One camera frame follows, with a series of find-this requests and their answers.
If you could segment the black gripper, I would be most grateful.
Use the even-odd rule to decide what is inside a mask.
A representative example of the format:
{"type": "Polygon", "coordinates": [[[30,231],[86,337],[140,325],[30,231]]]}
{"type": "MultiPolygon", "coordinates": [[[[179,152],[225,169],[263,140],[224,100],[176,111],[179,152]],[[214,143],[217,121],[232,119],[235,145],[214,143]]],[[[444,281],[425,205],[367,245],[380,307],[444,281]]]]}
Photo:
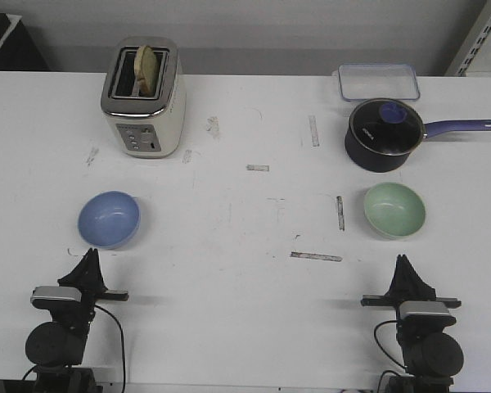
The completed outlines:
{"type": "Polygon", "coordinates": [[[64,287],[90,287],[92,282],[94,291],[80,290],[82,293],[80,302],[57,301],[51,308],[52,319],[66,328],[85,328],[94,319],[94,307],[99,300],[127,301],[129,299],[127,291],[106,290],[96,248],[89,248],[71,272],[57,280],[57,283],[64,287]]]}
{"type": "Polygon", "coordinates": [[[401,323],[455,323],[451,310],[462,306],[458,298],[439,297],[421,279],[406,255],[397,256],[388,291],[384,295],[363,295],[360,304],[391,308],[401,323]]]}

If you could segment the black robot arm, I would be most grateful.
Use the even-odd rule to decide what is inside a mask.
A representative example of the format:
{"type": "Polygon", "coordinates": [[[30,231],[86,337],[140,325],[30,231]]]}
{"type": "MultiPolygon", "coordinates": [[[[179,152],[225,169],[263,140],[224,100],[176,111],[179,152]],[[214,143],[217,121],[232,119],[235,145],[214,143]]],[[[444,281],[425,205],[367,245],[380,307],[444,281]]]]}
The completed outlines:
{"type": "Polygon", "coordinates": [[[378,323],[373,338],[385,356],[403,370],[385,370],[379,377],[378,392],[449,392],[453,377],[463,367],[464,354],[458,342],[444,329],[456,323],[449,310],[462,305],[457,298],[436,295],[412,267],[405,254],[398,255],[388,291],[383,295],[364,295],[362,306],[387,307],[395,312],[392,320],[378,323]],[[398,361],[384,349],[378,330],[393,323],[402,351],[398,361]]]}
{"type": "Polygon", "coordinates": [[[52,320],[38,325],[25,343],[25,354],[36,373],[33,392],[102,392],[91,368],[83,368],[83,356],[91,323],[100,310],[119,320],[97,303],[128,300],[127,291],[107,288],[101,274],[98,249],[90,248],[79,263],[57,280],[55,286],[38,286],[30,304],[46,310],[52,320]]]}

